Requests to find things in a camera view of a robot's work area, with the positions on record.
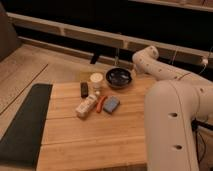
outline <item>black mat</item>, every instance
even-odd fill
[[[0,141],[0,162],[36,166],[52,85],[34,85]]]

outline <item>black wall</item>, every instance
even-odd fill
[[[209,50],[213,13],[128,0],[2,0],[7,11]]]

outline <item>red object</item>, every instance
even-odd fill
[[[96,106],[96,112],[97,112],[97,113],[100,113],[100,112],[101,112],[103,103],[104,103],[104,101],[105,101],[106,99],[107,99],[107,96],[102,96],[102,97],[100,98],[100,100],[98,101],[98,104],[97,104],[97,106]]]

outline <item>gray floor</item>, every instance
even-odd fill
[[[0,138],[33,84],[84,80],[89,73],[106,72],[110,68],[112,68],[110,65],[101,63],[91,65],[89,60],[24,44],[0,63]],[[201,171],[208,171],[208,168],[213,166],[213,134],[206,130],[201,131],[207,144]],[[32,169],[0,166],[0,170]]]

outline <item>wooden table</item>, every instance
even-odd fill
[[[37,170],[97,170],[133,168],[146,164],[144,95],[155,82],[135,78],[126,89],[104,84],[103,95],[114,95],[121,105],[113,115],[95,110],[82,121],[75,108],[82,101],[80,84],[54,84]]]

